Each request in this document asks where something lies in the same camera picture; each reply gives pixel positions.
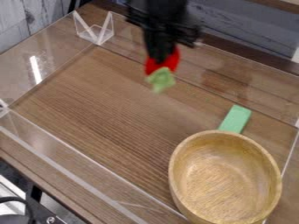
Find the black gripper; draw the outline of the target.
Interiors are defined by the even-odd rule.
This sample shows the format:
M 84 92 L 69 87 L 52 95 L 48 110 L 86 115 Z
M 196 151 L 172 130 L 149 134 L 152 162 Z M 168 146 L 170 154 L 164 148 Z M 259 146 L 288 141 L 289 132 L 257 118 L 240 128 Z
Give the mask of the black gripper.
M 125 21 L 144 29 L 148 56 L 158 64 L 178 58 L 177 45 L 194 46 L 201 21 L 188 9 L 188 0 L 125 0 Z M 166 36 L 157 38 L 154 32 Z

